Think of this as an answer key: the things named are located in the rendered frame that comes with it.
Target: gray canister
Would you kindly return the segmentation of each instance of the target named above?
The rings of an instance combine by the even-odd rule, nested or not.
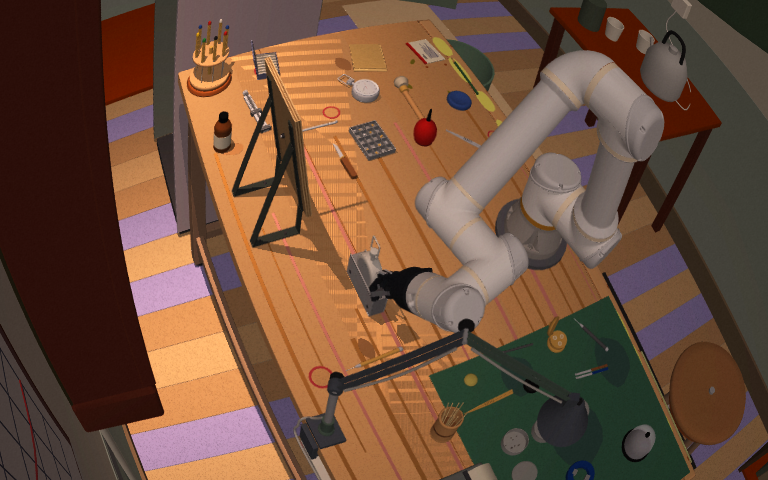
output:
[[[587,30],[599,32],[607,8],[605,0],[583,0],[579,10],[579,23]]]

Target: white cup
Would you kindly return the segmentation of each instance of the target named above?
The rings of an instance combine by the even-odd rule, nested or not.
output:
[[[621,36],[621,32],[624,31],[624,24],[616,17],[608,17],[608,21],[605,24],[605,36],[612,42],[615,42]]]
[[[655,42],[656,40],[653,38],[653,35],[645,30],[637,32],[637,49],[640,50],[640,53],[645,54]]]

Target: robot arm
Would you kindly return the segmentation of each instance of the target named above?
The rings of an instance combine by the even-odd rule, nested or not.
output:
[[[456,332],[463,319],[477,325],[485,305],[529,263],[531,268],[549,268],[567,244],[593,268],[618,243],[616,210],[632,164],[648,158],[661,139],[661,111],[610,58],[597,52],[563,55],[541,78],[451,180],[434,178],[416,196],[416,209],[462,268],[449,278],[418,268],[393,273],[381,269],[378,250],[375,261],[370,252],[350,257],[350,278],[369,315],[383,311],[386,298],[393,298],[401,308]],[[542,155],[522,199],[491,230],[480,213],[565,115],[582,105],[599,119],[600,147],[589,190],[584,192],[571,160]]]

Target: red apple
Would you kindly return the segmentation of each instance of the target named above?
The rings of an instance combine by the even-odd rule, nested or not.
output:
[[[427,118],[422,118],[416,122],[413,129],[413,139],[422,147],[432,145],[437,137],[437,125],[432,121],[432,109],[429,110]]]

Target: bottle label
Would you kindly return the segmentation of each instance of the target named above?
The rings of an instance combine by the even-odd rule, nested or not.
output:
[[[216,150],[226,150],[232,145],[232,134],[230,133],[226,137],[213,136],[213,148]]]

